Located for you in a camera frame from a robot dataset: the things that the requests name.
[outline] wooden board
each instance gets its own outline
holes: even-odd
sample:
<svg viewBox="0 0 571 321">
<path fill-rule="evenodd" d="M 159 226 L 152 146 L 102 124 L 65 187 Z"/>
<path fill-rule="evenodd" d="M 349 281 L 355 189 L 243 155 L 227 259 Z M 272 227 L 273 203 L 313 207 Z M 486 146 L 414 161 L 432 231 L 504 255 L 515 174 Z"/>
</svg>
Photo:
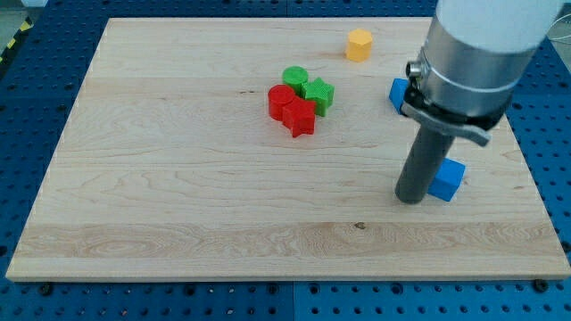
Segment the wooden board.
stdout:
<svg viewBox="0 0 571 321">
<path fill-rule="evenodd" d="M 428 19 L 112 19 L 7 276 L 13 281 L 564 278 L 509 124 L 451 203 L 393 194 L 418 128 L 389 86 Z M 372 57 L 343 57 L 370 29 Z M 335 85 L 314 136 L 268 117 L 299 64 Z"/>
</svg>

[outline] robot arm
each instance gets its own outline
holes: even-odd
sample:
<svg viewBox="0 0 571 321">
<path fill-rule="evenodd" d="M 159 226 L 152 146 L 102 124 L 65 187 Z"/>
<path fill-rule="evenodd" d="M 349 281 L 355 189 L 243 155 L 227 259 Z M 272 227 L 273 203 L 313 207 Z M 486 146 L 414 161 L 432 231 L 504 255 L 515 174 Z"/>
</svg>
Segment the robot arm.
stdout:
<svg viewBox="0 0 571 321">
<path fill-rule="evenodd" d="M 407 64 L 402 111 L 420 123 L 396 185 L 420 202 L 454 138 L 485 146 L 560 0 L 440 0 L 418 59 Z"/>
</svg>

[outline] toy block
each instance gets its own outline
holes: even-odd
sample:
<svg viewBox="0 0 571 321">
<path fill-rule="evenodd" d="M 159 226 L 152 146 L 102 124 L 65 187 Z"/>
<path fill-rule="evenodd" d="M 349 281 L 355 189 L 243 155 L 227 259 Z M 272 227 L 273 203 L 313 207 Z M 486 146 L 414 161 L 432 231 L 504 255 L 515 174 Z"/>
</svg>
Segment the toy block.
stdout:
<svg viewBox="0 0 571 321">
<path fill-rule="evenodd" d="M 282 120 L 284 106 L 295 98 L 295 91 L 288 85 L 276 85 L 268 91 L 269 116 Z"/>
<path fill-rule="evenodd" d="M 409 81 L 407 79 L 395 78 L 391 85 L 391 93 L 389 100 L 393 103 L 394 109 L 399 115 L 402 115 L 402 103 L 404 102 L 404 92 L 407 90 Z"/>
<path fill-rule="evenodd" d="M 315 114 L 321 117 L 326 116 L 327 109 L 333 104 L 334 93 L 335 87 L 321 78 L 316 78 L 314 81 L 302 85 L 303 98 L 316 103 Z"/>
<path fill-rule="evenodd" d="M 313 101 L 295 97 L 284 107 L 284 126 L 290 128 L 293 137 L 301 134 L 313 134 L 315 128 L 315 105 L 316 103 Z"/>
<path fill-rule="evenodd" d="M 300 66 L 288 67 L 282 73 L 284 84 L 294 89 L 295 94 L 302 96 L 302 85 L 309 79 L 307 70 Z"/>
<path fill-rule="evenodd" d="M 373 35 L 365 29 L 355 29 L 349 33 L 345 56 L 354 62 L 364 62 L 371 55 Z"/>
<path fill-rule="evenodd" d="M 428 193 L 449 202 L 462 184 L 466 165 L 455 160 L 444 159 L 438 169 Z"/>
</svg>

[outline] yellow hexagon block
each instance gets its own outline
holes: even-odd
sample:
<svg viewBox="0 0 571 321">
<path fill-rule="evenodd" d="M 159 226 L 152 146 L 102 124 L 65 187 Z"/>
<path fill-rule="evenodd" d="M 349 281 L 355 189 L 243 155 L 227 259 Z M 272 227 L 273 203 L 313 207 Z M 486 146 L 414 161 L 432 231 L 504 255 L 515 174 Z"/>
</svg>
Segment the yellow hexagon block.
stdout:
<svg viewBox="0 0 571 321">
<path fill-rule="evenodd" d="M 366 61 L 371 55 L 373 35 L 365 29 L 355 29 L 349 33 L 345 56 L 354 62 Z"/>
</svg>

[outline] red star block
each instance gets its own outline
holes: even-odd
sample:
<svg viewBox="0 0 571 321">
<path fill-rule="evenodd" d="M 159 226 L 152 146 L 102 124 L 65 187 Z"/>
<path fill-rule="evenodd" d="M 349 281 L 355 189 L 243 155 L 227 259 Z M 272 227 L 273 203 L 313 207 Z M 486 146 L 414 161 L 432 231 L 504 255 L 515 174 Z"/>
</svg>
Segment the red star block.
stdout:
<svg viewBox="0 0 571 321">
<path fill-rule="evenodd" d="M 282 110 L 296 98 L 295 91 L 288 85 L 276 85 L 268 91 L 269 116 L 282 120 Z"/>
<path fill-rule="evenodd" d="M 315 128 L 315 102 L 295 97 L 283 109 L 284 126 L 292 130 L 292 136 L 313 135 Z"/>
</svg>

